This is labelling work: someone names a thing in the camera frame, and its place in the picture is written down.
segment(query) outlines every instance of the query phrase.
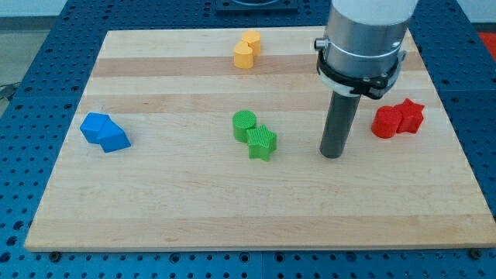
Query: red star block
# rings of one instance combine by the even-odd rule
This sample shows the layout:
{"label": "red star block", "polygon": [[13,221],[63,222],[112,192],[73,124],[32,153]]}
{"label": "red star block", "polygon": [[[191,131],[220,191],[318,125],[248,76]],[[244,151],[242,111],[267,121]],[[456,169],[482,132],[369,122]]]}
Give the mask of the red star block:
{"label": "red star block", "polygon": [[396,133],[417,133],[424,120],[424,116],[422,115],[424,105],[415,104],[412,100],[406,98],[403,104],[395,105],[394,107],[401,112],[403,117]]}
{"label": "red star block", "polygon": [[389,139],[396,134],[401,122],[401,112],[389,105],[380,107],[372,122],[372,132],[374,135]]}

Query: yellow block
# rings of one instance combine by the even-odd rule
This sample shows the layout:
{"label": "yellow block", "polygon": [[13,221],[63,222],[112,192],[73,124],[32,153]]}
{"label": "yellow block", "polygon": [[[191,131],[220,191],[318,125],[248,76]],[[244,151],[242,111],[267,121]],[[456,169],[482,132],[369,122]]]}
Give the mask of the yellow block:
{"label": "yellow block", "polygon": [[247,42],[239,42],[234,47],[234,66],[241,69],[253,67],[253,50]]}
{"label": "yellow block", "polygon": [[260,51],[262,50],[261,38],[260,32],[254,30],[246,31],[241,35],[241,40],[247,42],[248,46],[253,49],[254,56],[260,55]]}

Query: green block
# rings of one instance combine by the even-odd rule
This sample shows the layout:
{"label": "green block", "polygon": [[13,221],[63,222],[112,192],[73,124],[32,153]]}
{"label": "green block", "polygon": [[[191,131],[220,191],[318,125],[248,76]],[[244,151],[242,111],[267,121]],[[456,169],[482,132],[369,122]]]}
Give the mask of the green block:
{"label": "green block", "polygon": [[246,131],[257,126],[257,117],[248,110],[238,111],[232,118],[232,127],[234,129],[234,138],[242,143],[247,141]]}
{"label": "green block", "polygon": [[246,135],[250,159],[260,158],[268,161],[270,153],[277,149],[277,134],[262,125],[260,128],[249,129]]}

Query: wood grain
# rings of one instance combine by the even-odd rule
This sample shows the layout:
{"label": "wood grain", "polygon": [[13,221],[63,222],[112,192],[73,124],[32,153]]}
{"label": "wood grain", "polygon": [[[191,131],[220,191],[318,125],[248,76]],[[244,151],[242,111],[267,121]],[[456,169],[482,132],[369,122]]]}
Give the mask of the wood grain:
{"label": "wood grain", "polygon": [[[337,160],[319,153],[329,88],[308,48],[322,27],[261,29],[255,67],[229,57],[244,29],[112,31],[105,38],[25,246],[33,251],[488,247],[496,224],[409,33],[394,88],[363,98]],[[375,111],[425,105],[417,135],[379,139]],[[278,134],[249,160],[231,118]],[[103,153],[79,125],[110,114],[132,147]]]}

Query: perforated blue table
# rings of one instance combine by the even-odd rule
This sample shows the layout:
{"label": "perforated blue table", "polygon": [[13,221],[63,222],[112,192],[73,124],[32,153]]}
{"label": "perforated blue table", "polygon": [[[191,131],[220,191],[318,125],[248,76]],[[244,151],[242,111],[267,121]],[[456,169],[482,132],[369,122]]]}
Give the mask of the perforated blue table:
{"label": "perforated blue table", "polygon": [[[325,25],[328,9],[329,0],[299,0],[297,12],[227,13],[216,13],[213,0],[69,0],[0,119],[0,279],[495,278],[496,249],[59,254],[22,247],[108,30]],[[496,64],[455,0],[420,0],[410,27],[494,215]]]}

